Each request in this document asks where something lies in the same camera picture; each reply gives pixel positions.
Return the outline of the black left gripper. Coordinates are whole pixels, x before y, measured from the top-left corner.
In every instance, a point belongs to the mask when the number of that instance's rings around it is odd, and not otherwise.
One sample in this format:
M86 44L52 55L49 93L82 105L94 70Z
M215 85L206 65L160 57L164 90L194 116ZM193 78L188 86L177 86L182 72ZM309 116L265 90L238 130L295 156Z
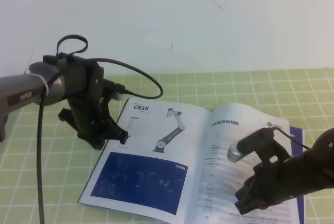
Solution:
M73 67L63 74L64 80L70 82L69 91L65 92L70 108L62 109L59 119L95 150L102 150L106 140L126 144L128 132L112 119L109 102L102 95L104 69L97 61L77 56L68 57L66 64Z

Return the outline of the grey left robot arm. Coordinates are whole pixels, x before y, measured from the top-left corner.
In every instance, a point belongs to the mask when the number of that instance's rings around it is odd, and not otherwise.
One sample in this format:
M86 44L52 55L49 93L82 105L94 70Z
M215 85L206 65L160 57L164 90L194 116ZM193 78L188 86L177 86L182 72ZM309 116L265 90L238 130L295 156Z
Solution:
M80 57L53 57L30 65L29 73L1 78L1 141L5 140L9 114L29 104L39 104L45 86L57 73L60 76L49 87L45 106L67 100L69 109L60 111L59 120L96 150L102 149L106 140L126 143L128 132L109 113L110 100L118 99L124 86L104 79L104 70L96 61Z

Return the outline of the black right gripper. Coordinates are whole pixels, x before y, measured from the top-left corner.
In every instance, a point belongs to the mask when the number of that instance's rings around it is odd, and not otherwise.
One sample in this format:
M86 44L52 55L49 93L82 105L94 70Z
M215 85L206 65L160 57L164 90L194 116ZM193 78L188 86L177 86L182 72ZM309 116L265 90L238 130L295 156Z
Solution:
M260 163L253 167L254 175L235 193L237 202L234 205L241 215L257 209L264 210L295 198L292 193L287 192L288 186L283 184L283 176L279 174L292 160L293 157L268 166Z

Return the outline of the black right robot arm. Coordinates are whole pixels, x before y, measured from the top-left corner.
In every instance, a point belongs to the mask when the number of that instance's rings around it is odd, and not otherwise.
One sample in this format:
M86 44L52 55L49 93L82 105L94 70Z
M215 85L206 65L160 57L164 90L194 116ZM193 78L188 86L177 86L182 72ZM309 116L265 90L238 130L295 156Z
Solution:
M242 215L333 188L333 129L322 133L312 148L297 156L290 156L274 139L275 130L261 128L228 149L231 162L253 152L261 159L253 168L254 175L235 194L235 206Z

